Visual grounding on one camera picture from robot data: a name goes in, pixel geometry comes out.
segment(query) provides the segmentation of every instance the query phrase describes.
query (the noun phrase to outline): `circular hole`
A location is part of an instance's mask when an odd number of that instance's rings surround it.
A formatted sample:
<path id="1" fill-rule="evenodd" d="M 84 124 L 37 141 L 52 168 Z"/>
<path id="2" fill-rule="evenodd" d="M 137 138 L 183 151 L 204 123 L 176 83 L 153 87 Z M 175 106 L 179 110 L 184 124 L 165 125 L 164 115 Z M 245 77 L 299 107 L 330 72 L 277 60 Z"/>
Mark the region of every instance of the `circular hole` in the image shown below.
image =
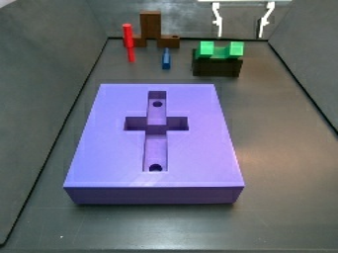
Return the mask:
<path id="1" fill-rule="evenodd" d="M 153 101 L 153 106 L 154 107 L 160 107 L 163 105 L 163 102 L 161 101 Z"/>
<path id="2" fill-rule="evenodd" d="M 163 166 L 160 164 L 154 163 L 150 165 L 149 171 L 163 171 Z"/>

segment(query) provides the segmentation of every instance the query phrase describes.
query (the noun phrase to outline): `gray tabletop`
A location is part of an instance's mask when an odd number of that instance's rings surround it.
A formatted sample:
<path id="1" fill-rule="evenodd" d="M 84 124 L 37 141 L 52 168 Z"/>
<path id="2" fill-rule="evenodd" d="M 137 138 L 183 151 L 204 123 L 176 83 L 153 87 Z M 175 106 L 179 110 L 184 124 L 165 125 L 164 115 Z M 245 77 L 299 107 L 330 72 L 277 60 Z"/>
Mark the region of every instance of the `gray tabletop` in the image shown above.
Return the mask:
<path id="1" fill-rule="evenodd" d="M 128 63 L 105 45 L 4 251 L 338 250 L 338 141 L 265 42 L 245 42 L 240 77 L 192 77 L 180 42 L 161 70 L 154 42 Z M 61 184 L 100 83 L 213 83 L 245 189 L 235 205 L 76 206 Z"/>

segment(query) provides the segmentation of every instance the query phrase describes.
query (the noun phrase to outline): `wooden block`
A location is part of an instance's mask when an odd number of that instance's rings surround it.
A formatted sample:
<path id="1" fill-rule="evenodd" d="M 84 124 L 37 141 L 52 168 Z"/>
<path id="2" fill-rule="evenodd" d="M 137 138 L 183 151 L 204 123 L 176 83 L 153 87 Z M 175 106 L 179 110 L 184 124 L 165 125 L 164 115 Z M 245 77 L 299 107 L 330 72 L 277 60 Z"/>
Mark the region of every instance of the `wooden block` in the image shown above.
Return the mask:
<path id="1" fill-rule="evenodd" d="M 157 40 L 157 47 L 179 48 L 179 36 L 167 35 L 161 36 Z"/>
<path id="2" fill-rule="evenodd" d="M 161 12 L 160 11 L 141 11 L 141 38 L 159 39 L 161 37 Z"/>
<path id="3" fill-rule="evenodd" d="M 146 40 L 141 38 L 141 35 L 132 35 L 133 47 L 146 47 Z"/>

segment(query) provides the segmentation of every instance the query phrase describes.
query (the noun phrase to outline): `purple block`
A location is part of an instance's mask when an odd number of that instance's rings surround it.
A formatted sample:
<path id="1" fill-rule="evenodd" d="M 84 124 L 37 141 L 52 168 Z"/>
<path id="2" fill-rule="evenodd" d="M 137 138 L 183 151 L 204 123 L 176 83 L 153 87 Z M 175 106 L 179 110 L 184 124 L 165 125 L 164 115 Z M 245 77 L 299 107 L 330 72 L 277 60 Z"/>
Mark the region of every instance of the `purple block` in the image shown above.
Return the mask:
<path id="1" fill-rule="evenodd" d="M 101 84 L 62 187 L 77 204 L 233 203 L 244 188 L 212 84 Z"/>

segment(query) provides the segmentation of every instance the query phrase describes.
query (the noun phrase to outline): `cross-shaped slot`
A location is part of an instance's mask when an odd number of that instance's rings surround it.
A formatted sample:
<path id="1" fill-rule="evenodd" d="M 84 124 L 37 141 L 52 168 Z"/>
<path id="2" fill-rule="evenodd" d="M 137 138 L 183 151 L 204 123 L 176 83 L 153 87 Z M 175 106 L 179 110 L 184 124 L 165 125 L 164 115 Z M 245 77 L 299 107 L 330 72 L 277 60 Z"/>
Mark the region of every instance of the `cross-shaped slot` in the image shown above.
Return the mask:
<path id="1" fill-rule="evenodd" d="M 168 170 L 168 130 L 188 130 L 187 117 L 167 117 L 167 92 L 149 91 L 145 117 L 125 117 L 124 130 L 145 132 L 142 171 Z"/>

